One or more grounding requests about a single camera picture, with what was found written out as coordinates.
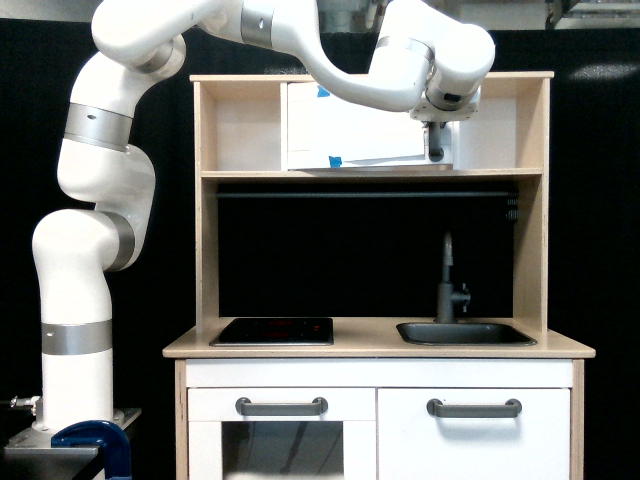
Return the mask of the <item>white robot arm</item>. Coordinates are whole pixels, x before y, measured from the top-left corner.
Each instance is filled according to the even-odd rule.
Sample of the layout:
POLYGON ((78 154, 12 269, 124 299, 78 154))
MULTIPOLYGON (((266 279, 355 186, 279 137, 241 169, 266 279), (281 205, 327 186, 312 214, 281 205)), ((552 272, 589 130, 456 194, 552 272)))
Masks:
POLYGON ((94 12, 96 54, 73 85, 57 179, 85 208, 45 216, 32 237, 40 292, 41 428, 109 421, 112 302, 105 276, 128 268, 146 237, 155 190, 149 157, 129 141, 139 100, 175 75, 184 33, 296 57, 338 98, 391 112, 428 103, 438 118, 478 97, 495 58, 491 36, 422 1, 386 8, 366 75, 327 57, 313 1, 104 1, 94 12))

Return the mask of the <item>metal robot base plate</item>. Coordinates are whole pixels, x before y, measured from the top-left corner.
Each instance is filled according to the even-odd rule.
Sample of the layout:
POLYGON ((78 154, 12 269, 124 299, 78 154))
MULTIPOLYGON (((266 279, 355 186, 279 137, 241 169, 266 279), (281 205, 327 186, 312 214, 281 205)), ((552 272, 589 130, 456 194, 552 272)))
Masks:
POLYGON ((110 420, 88 420, 62 430, 31 426, 13 436, 3 452, 9 458, 69 456, 94 458, 99 453, 120 452, 137 428, 140 408, 116 410, 110 420))

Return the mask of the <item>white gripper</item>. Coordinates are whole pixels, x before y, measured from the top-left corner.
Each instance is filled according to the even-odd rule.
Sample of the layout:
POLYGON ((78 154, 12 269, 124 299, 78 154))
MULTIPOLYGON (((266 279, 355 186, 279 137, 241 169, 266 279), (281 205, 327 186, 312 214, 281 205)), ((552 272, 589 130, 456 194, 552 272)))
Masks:
POLYGON ((478 88, 472 95, 464 97, 461 102, 441 104, 445 109, 429 100, 425 93, 422 94, 420 102, 409 112, 414 120, 422 122, 450 122, 464 121, 471 118, 478 110, 481 98, 481 88, 478 88))

